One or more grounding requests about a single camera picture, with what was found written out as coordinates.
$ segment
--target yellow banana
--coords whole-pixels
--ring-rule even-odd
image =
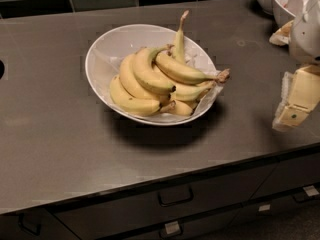
[[[206,96],[206,94],[208,93],[208,91],[209,91],[209,90],[204,90],[203,92],[201,92],[201,93],[199,94],[199,96],[197,97],[196,101],[197,101],[197,102],[200,102],[200,100],[201,100],[204,96]]]
[[[169,49],[171,46],[164,47],[145,47],[139,50],[132,61],[132,69],[135,78],[145,89],[157,94],[169,94],[175,90],[174,84],[159,77],[152,70],[152,62],[158,53]]]
[[[183,25],[184,21],[187,18],[189,11],[185,11],[180,18],[179,29],[175,34],[175,38],[173,41],[173,47],[171,48],[171,56],[175,60],[185,64],[185,53],[184,53],[184,33],[183,33]]]
[[[215,86],[214,81],[203,82],[199,86],[182,84],[175,80],[170,79],[155,64],[153,65],[153,70],[157,72],[161,77],[167,78],[174,83],[174,85],[176,86],[176,90],[173,93],[171,93],[171,99],[174,99],[174,100],[195,101],[203,91],[209,90]]]
[[[130,95],[122,86],[119,75],[112,78],[109,90],[113,102],[132,115],[150,116],[161,109],[158,100],[138,99]]]
[[[169,114],[179,115],[179,116],[191,116],[194,109],[191,108],[188,104],[180,100],[173,100],[175,106],[168,111]]]
[[[184,103],[186,103],[190,108],[195,110],[199,104],[199,101],[197,99],[197,100],[191,100],[191,101],[184,101]]]
[[[165,53],[158,53],[155,59],[157,66],[170,78],[184,84],[199,84],[207,80],[215,80],[216,76],[184,65]]]
[[[164,102],[170,99],[170,95],[159,95],[143,88],[133,74],[132,61],[136,55],[134,53],[127,55],[120,64],[120,81],[123,87],[132,96],[139,99],[154,99]]]

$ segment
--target bunch of bananas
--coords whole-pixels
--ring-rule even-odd
[[[200,99],[217,82],[229,78],[229,70],[215,76],[186,64],[183,24],[188,12],[180,19],[172,45],[143,47],[121,62],[109,90],[113,102],[124,111],[137,116],[191,116]]]

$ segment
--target black cabinet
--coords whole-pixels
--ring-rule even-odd
[[[253,198],[320,182],[320,153],[286,154]]]
[[[34,208],[0,216],[1,240],[79,239],[45,209]]]
[[[91,240],[178,220],[250,199],[275,164],[194,175],[190,181],[143,194],[60,211],[55,215],[81,239]]]
[[[183,218],[177,221],[159,225],[156,229],[138,234],[128,240],[157,240],[157,239],[189,239],[197,237],[214,230],[224,228],[231,223],[239,212],[240,206],[231,207],[226,210],[197,214],[191,218]]]
[[[320,204],[320,153],[308,152],[261,157],[2,215],[0,238],[188,239]]]

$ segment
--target countertop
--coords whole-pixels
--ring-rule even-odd
[[[172,127],[124,118],[90,89],[84,61],[126,24],[185,34],[218,70],[231,69],[213,107]],[[268,39],[276,25],[256,0],[212,0],[0,20],[0,213],[147,183],[320,141],[319,109],[280,133],[272,120],[285,71],[299,66]]]

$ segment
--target drawer handle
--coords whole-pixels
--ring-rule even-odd
[[[27,228],[24,223],[23,223],[23,218],[24,218],[24,214],[21,213],[19,215],[19,220],[18,220],[18,225],[20,227],[20,229],[28,234],[31,234],[33,236],[40,236],[40,230],[41,230],[41,225],[38,224],[37,227],[36,227],[36,230],[32,230],[32,229],[29,229]]]
[[[182,235],[183,235],[183,228],[181,227],[181,225],[180,225],[178,222],[176,222],[175,224],[177,225],[178,230],[177,230],[176,232],[170,233],[170,234],[168,234],[167,232],[165,232],[165,230],[160,230],[160,231],[159,231],[159,237],[160,237],[160,239],[162,239],[162,240],[167,240],[167,239],[170,239],[170,238],[172,238],[172,237],[182,236]]]
[[[262,204],[259,206],[257,216],[272,216],[271,204]]]
[[[317,195],[317,196],[304,195],[303,198],[298,198],[295,195],[292,195],[292,198],[296,203],[303,204],[303,203],[311,202],[314,200],[320,200],[320,195]]]
[[[189,191],[189,196],[187,198],[184,198],[184,199],[181,199],[181,200],[178,200],[178,201],[174,201],[174,202],[169,202],[169,203],[163,202],[163,200],[161,198],[161,194],[160,194],[160,192],[158,192],[159,204],[162,207],[169,207],[169,206],[173,206],[173,205],[177,205],[177,204],[183,204],[183,203],[190,202],[190,201],[193,200],[194,195],[193,195],[193,191],[192,191],[192,189],[190,187],[188,188],[188,191]]]

